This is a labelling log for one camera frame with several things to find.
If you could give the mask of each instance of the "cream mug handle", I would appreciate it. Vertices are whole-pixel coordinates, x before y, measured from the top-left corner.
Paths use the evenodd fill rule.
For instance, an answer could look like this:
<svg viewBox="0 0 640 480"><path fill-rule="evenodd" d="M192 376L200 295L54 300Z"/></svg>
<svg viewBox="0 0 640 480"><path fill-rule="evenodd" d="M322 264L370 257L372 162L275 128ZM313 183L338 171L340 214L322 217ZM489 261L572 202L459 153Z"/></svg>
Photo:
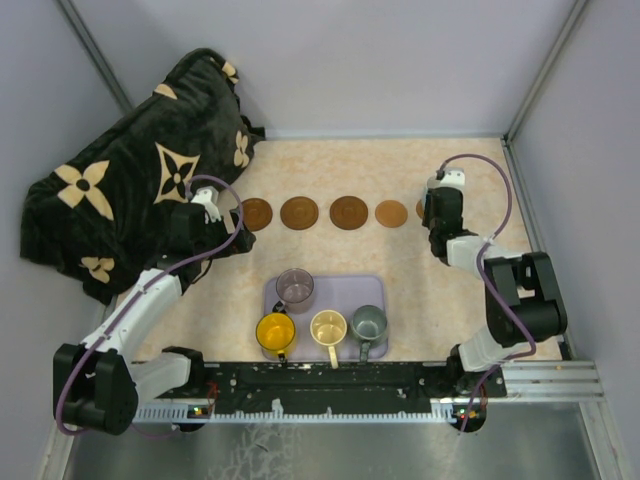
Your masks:
<svg viewBox="0 0 640 480"><path fill-rule="evenodd" d="M338 355L336 354L336 347L331 345L327 347L329 349L329 358L331 359L331 368L338 368Z"/></svg>

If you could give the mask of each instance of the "dark green blanket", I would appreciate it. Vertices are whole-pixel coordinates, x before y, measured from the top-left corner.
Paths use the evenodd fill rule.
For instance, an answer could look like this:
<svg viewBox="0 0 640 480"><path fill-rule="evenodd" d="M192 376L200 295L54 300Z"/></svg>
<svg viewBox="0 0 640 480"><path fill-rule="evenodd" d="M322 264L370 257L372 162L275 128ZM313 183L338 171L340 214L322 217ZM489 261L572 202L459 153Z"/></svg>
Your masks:
<svg viewBox="0 0 640 480"><path fill-rule="evenodd" d="M163 248L185 183L197 174L232 183L264 139L240 115L237 82L216 52L185 56L147 101L31 186L20 255L102 302L131 287Z"/></svg>

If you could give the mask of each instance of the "dark brown coaster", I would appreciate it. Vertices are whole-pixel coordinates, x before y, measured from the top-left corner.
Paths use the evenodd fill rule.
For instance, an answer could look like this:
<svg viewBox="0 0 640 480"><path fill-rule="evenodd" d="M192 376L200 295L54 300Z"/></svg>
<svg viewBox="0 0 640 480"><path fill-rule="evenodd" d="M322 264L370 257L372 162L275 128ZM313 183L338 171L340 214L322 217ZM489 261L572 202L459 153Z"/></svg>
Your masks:
<svg viewBox="0 0 640 480"><path fill-rule="evenodd" d="M422 208L422 200L418 200L418 203L416 203L416 213L418 214L418 216L420 217L420 220L422 221L422 217L424 217L424 208Z"/></svg>
<svg viewBox="0 0 640 480"><path fill-rule="evenodd" d="M318 220L318 205L307 197L293 197L280 209L282 223L291 230L306 230Z"/></svg>
<svg viewBox="0 0 640 480"><path fill-rule="evenodd" d="M376 219L388 228L401 227L408 216L405 206L395 200L385 200L376 207Z"/></svg>
<svg viewBox="0 0 640 480"><path fill-rule="evenodd" d="M340 197L331 205L331 221L343 230L355 230L369 217L367 204L358 197Z"/></svg>
<svg viewBox="0 0 640 480"><path fill-rule="evenodd" d="M266 200L248 198L242 202L244 207L244 223L250 232L257 232L271 223L273 210Z"/></svg>

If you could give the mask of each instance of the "purple tray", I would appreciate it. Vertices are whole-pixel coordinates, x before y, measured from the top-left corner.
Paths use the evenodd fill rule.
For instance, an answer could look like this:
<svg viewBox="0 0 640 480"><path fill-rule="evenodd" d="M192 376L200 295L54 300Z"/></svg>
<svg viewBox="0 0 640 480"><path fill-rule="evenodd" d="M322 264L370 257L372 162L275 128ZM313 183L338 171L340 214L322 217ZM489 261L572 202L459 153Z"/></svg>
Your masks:
<svg viewBox="0 0 640 480"><path fill-rule="evenodd" d="M269 280L264 288L264 314L271 313L278 302L276 280ZM351 320L355 311L362 305L375 305L386 313L384 284L375 275L314 275L315 299L305 313L290 314L296 324L297 346L289 356L292 362L329 361L327 349L319 346L309 331L313 316L321 310L336 310L344 318ZM369 351L369 360L375 360L387 353L389 340ZM347 333L345 339L337 347L338 359L356 361L360 358L360 345Z"/></svg>

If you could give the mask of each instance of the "wall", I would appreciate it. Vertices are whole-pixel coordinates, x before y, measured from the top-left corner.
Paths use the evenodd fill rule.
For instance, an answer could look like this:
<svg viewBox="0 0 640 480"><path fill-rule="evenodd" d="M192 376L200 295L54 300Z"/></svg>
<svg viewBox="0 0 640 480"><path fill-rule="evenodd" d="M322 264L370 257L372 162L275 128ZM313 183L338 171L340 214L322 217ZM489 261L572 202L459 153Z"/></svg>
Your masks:
<svg viewBox="0 0 640 480"><path fill-rule="evenodd" d="M0 15L0 478L39 468L51 413L51 360L95 322L79 282L18 258L27 188L117 120L106 88L50 0Z"/></svg>
<svg viewBox="0 0 640 480"><path fill-rule="evenodd" d="M640 444L640 4L594 0L516 141L579 353ZM640 472L640 457L631 457Z"/></svg>
<svg viewBox="0 0 640 480"><path fill-rule="evenodd" d="M572 0L75 0L143 101L208 46L270 136L502 134Z"/></svg>

